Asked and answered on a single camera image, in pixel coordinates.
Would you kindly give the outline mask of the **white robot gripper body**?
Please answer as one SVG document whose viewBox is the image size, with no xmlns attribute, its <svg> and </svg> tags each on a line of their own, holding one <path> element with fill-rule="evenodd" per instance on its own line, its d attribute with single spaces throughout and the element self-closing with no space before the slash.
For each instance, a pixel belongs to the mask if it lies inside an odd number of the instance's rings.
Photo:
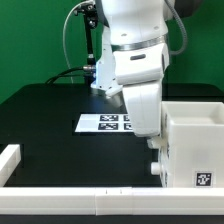
<svg viewBox="0 0 224 224">
<path fill-rule="evenodd" d="M 162 83 L 153 81 L 123 87 L 125 106 L 133 132 L 153 137 L 161 132 Z"/>
</svg>

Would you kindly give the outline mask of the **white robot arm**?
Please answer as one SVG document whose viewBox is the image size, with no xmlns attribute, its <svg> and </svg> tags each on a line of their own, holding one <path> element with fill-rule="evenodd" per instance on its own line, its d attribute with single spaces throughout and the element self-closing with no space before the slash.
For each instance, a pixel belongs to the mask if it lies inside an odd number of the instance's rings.
<svg viewBox="0 0 224 224">
<path fill-rule="evenodd" d="M 121 93 L 134 133 L 161 132 L 162 79 L 171 51 L 167 44 L 170 19 L 181 23 L 203 0 L 93 0 L 103 25 L 102 55 L 94 88 L 112 98 Z"/>
</svg>

